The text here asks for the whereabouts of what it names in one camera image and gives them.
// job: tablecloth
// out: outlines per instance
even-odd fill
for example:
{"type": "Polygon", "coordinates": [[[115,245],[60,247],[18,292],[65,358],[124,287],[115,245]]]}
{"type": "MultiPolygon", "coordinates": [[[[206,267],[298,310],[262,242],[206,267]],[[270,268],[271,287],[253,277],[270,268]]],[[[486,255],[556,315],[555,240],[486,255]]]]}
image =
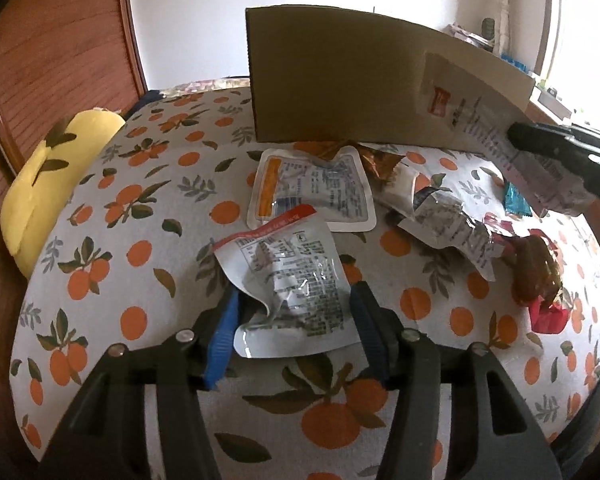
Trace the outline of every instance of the tablecloth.
{"type": "MultiPolygon", "coordinates": [[[[62,414],[102,353],[161,343],[216,305],[226,278],[211,244],[247,229],[256,142],[250,89],[167,98],[140,110],[93,163],[60,215],[27,289],[11,364],[14,409],[40,459],[62,414]]],[[[298,143],[296,148],[309,149],[298,143]]],[[[336,233],[350,282],[368,281],[381,306],[436,343],[487,343],[547,438],[573,418],[600,378],[600,248],[584,218],[551,212],[509,218],[502,181],[476,155],[384,146],[421,172],[488,206],[516,229],[541,229],[564,259],[570,322],[531,332],[500,261],[487,282],[452,250],[434,251],[384,219],[366,233],[336,233]]],[[[397,394],[369,378],[359,344],[298,359],[235,357],[216,391],[200,395],[225,479],[372,476],[397,394]]],[[[434,478],[445,475],[450,391],[443,389],[434,478]]],[[[149,413],[155,391],[147,389],[149,413]]],[[[154,477],[161,475],[155,417],[147,418],[154,477]]]]}

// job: cardboard box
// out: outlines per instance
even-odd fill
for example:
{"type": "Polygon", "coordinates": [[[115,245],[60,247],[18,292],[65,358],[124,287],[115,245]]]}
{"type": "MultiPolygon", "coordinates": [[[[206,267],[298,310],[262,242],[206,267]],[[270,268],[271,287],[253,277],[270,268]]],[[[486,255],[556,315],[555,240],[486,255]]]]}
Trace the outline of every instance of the cardboard box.
{"type": "Polygon", "coordinates": [[[426,53],[464,68],[520,110],[534,86],[493,54],[380,14],[273,6],[247,9],[246,22],[260,142],[352,139],[472,149],[419,111],[426,53]]]}

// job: yellow cushion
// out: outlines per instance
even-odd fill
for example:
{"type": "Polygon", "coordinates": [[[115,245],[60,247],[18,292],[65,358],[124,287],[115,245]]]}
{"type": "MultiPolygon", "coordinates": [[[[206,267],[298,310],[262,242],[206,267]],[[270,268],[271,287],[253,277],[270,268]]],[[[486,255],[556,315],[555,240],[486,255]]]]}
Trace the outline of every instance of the yellow cushion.
{"type": "Polygon", "coordinates": [[[88,167],[125,121],[106,110],[57,123],[11,184],[0,228],[20,272],[29,279],[58,215],[88,167]]]}

